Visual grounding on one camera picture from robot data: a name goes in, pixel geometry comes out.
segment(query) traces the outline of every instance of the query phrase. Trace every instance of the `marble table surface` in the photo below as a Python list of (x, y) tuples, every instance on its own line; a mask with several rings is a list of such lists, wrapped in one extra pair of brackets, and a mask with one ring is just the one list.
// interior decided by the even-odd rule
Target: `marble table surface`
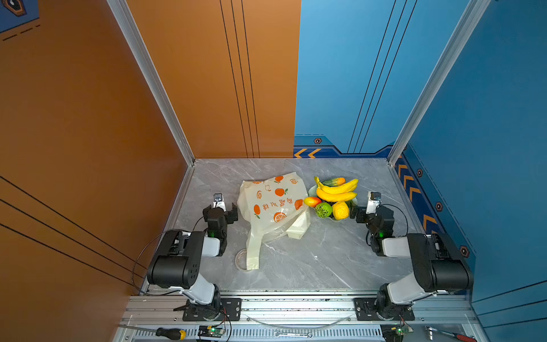
[[(356, 192), (382, 193), (384, 204), (401, 208), (412, 224), (385, 159), (198, 159), (176, 228), (191, 230), (202, 209), (212, 203), (214, 193), (223, 193), (227, 209), (237, 203), (242, 181), (261, 181), (296, 171), (306, 188), (320, 179), (359, 179)], [(403, 235), (406, 223), (394, 209), (395, 235)], [(228, 226), (228, 246), (222, 257), (203, 257), (200, 273), (224, 291), (253, 289), (358, 289), (377, 290), (382, 284), (412, 272), (410, 259), (378, 257), (366, 245), (366, 226), (347, 219), (336, 223), (311, 215), (311, 225), (301, 240), (284, 236), (262, 244), (260, 269), (238, 270), (236, 254), (246, 247), (250, 223), (241, 217)], [(207, 224), (201, 220), (196, 230)]]

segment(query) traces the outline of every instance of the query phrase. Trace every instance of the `wrench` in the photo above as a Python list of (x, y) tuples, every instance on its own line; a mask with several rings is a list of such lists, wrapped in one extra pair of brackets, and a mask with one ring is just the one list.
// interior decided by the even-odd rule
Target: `wrench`
[(280, 336), (307, 337), (307, 338), (312, 338), (312, 337), (313, 337), (313, 334), (312, 334), (312, 333), (307, 333), (307, 334), (299, 334), (299, 333), (280, 333), (279, 331), (274, 331), (274, 332), (273, 332), (273, 335), (274, 335), (274, 337), (280, 337)]

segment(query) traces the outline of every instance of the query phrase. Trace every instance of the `plastic bag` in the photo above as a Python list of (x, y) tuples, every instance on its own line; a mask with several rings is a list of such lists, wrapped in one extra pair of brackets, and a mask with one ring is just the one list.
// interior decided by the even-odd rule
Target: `plastic bag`
[[(306, 197), (304, 181), (296, 172), (241, 184), (237, 206), (243, 218), (251, 223), (247, 238), (247, 270), (258, 269), (262, 242), (286, 235), (296, 219), (305, 215)], [(297, 224), (306, 225), (300, 229), (305, 232), (310, 220), (300, 219)]]

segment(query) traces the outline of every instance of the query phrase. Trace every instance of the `orange print on bag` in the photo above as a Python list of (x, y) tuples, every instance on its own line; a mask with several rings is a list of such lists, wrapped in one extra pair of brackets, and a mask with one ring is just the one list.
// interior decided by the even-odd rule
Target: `orange print on bag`
[(275, 194), (279, 197), (283, 197), (289, 189), (275, 189)]
[(283, 219), (285, 219), (287, 217), (287, 215), (285, 215), (284, 213), (282, 212), (276, 212), (274, 215), (273, 215), (273, 220), (275, 222), (281, 222)]

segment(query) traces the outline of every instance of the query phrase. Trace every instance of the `banana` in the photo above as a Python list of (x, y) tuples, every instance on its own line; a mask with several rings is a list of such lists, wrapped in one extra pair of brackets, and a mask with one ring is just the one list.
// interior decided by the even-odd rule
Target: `banana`
[(327, 202), (345, 202), (351, 201), (357, 197), (356, 193), (343, 193), (343, 194), (329, 194), (323, 191), (321, 188), (317, 188), (317, 196)]
[(347, 182), (337, 187), (327, 187), (326, 185), (324, 185), (323, 183), (319, 181), (318, 177), (315, 177), (314, 179), (315, 179), (315, 182), (317, 183), (318, 188), (321, 188), (321, 190), (323, 190), (327, 194), (332, 194), (332, 195), (352, 192), (355, 189), (357, 189), (357, 183), (359, 182), (358, 179), (354, 179), (351, 182)]

